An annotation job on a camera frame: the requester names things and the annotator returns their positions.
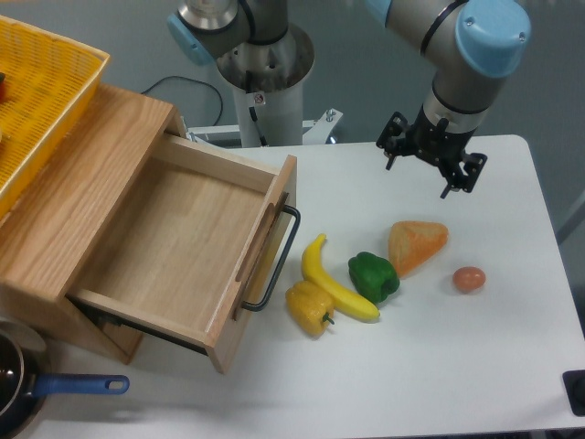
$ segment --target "brown egg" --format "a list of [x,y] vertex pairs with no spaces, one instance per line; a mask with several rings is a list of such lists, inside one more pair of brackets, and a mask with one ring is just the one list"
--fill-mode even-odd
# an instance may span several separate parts
[[453,283],[462,293],[470,293],[485,284],[485,273],[477,267],[462,267],[453,274]]

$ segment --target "orange triangle object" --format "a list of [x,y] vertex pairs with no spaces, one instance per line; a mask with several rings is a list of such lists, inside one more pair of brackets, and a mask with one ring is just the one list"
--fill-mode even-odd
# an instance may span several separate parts
[[397,222],[388,238],[390,263],[401,278],[442,249],[448,237],[449,230],[440,222]]

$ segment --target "black metal handle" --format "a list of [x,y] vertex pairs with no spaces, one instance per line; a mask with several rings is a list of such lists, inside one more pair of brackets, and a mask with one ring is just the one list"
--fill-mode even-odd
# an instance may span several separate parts
[[294,224],[291,228],[291,233],[289,234],[286,243],[284,244],[284,248],[282,249],[281,257],[279,258],[276,266],[274,267],[274,273],[272,273],[271,281],[268,283],[266,287],[266,292],[264,296],[257,304],[251,304],[250,302],[242,302],[241,307],[247,309],[248,311],[258,312],[261,311],[266,307],[268,301],[271,300],[272,291],[274,290],[274,286],[278,281],[279,276],[281,275],[282,267],[284,266],[284,262],[286,261],[286,257],[289,254],[291,247],[293,246],[294,237],[296,236],[296,232],[299,230],[299,225],[301,224],[301,212],[299,212],[296,208],[284,205],[282,207],[283,213],[288,213],[294,217]]

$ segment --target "yellow basket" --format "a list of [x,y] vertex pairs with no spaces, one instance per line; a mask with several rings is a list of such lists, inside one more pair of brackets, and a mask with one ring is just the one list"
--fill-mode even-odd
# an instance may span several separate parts
[[55,151],[95,93],[110,56],[0,16],[0,219]]

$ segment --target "pan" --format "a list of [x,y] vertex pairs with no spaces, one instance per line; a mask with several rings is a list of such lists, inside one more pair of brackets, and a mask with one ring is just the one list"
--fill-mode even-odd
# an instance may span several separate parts
[[19,427],[47,395],[121,395],[130,382],[123,375],[44,373],[32,352],[0,329],[0,436]]

